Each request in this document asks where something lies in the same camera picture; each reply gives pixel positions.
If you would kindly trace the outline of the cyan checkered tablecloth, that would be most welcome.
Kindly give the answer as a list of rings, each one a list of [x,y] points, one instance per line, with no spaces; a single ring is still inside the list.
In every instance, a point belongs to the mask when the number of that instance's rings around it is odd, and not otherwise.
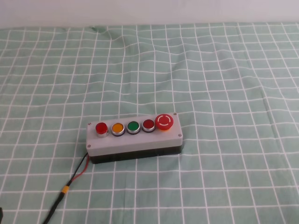
[[[81,163],[89,122],[174,112],[183,150]],[[299,25],[0,32],[4,224],[296,224]]]

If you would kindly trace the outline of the dark red push button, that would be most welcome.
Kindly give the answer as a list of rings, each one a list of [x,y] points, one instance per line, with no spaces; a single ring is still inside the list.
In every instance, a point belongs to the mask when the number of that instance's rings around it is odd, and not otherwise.
[[[146,119],[142,123],[142,130],[146,133],[151,133],[155,130],[155,122],[151,119]]]

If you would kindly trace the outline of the red emergency stop button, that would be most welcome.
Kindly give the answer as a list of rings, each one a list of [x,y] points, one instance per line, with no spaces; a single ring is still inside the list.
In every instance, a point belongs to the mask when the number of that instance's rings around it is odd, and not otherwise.
[[[167,131],[173,126],[173,118],[169,114],[160,114],[155,118],[155,126],[157,129]]]

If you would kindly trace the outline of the red indicator lamp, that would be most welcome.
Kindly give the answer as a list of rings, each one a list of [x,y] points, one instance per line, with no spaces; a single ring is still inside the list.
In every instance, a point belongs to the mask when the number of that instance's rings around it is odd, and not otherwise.
[[[105,138],[109,135],[109,129],[106,123],[100,122],[95,126],[96,134],[99,138]]]

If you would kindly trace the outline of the green push button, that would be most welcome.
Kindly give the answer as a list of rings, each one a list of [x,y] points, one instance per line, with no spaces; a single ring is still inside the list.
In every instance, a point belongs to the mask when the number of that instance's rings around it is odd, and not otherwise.
[[[138,134],[140,129],[140,124],[137,121],[130,121],[126,128],[127,132],[131,135]]]

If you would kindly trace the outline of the yellow push button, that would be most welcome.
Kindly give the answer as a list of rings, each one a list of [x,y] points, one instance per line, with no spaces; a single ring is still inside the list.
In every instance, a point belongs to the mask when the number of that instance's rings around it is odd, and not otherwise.
[[[111,132],[113,136],[122,136],[125,133],[125,127],[122,123],[115,123],[111,127]]]

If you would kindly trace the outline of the grey button switch box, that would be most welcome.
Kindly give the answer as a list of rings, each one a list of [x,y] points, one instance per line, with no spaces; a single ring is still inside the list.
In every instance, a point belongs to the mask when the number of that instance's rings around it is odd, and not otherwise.
[[[142,130],[142,123],[146,119],[155,121],[159,114],[88,123],[86,127],[86,150],[90,160],[92,163],[98,164],[181,153],[183,133],[178,114],[175,112],[167,114],[172,116],[173,126],[167,131],[155,127],[151,133]],[[140,124],[141,129],[138,134],[131,135],[127,132],[127,124],[130,121],[137,121]],[[109,135],[105,138],[99,138],[96,134],[95,126],[100,122],[106,123],[109,129]],[[125,133],[122,136],[112,135],[111,127],[115,123],[124,125]]]

